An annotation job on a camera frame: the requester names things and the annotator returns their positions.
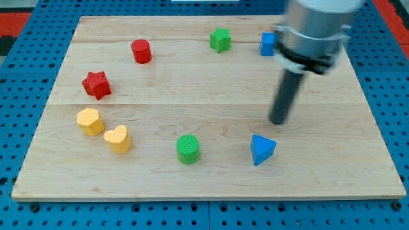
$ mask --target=red star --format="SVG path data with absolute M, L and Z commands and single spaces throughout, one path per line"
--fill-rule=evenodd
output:
M 88 95 L 95 96 L 97 100 L 105 95 L 111 94 L 109 82 L 105 72 L 88 72 L 87 78 L 82 81 L 85 91 Z

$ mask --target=blue pegboard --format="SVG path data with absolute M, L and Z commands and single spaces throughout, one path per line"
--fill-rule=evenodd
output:
M 285 1 L 42 0 L 0 68 L 0 229 L 408 229 L 409 199 L 338 202 L 16 203 L 10 198 L 81 15 L 277 15 Z M 405 188 L 409 64 L 368 2 L 346 50 Z

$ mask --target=wood grain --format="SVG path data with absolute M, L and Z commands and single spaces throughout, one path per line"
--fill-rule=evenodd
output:
M 276 16 L 82 17 L 12 196 L 18 201 L 398 199 L 406 192 L 351 64 L 309 74 L 289 122 L 267 121 L 282 66 L 258 51 Z M 231 51 L 208 47 L 228 27 Z M 153 59 L 130 44 L 149 39 Z M 81 80 L 106 71 L 112 94 L 87 96 Z M 111 153 L 75 123 L 85 107 L 105 129 L 126 125 L 133 145 Z M 179 163 L 176 140 L 200 141 L 196 164 Z M 274 139 L 255 167 L 252 134 Z

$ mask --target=blue triangular prism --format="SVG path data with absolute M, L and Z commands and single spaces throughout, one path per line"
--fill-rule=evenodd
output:
M 273 155 L 277 143 L 260 135 L 254 134 L 251 139 L 251 154 L 254 165 L 259 165 Z

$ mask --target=green block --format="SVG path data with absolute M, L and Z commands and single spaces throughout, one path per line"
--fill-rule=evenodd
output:
M 216 28 L 216 30 L 210 35 L 210 48 L 215 49 L 220 53 L 225 50 L 230 50 L 231 37 L 229 29 Z
M 199 160 L 199 141 L 193 135 L 187 134 L 179 137 L 176 142 L 176 149 L 181 163 L 193 164 Z

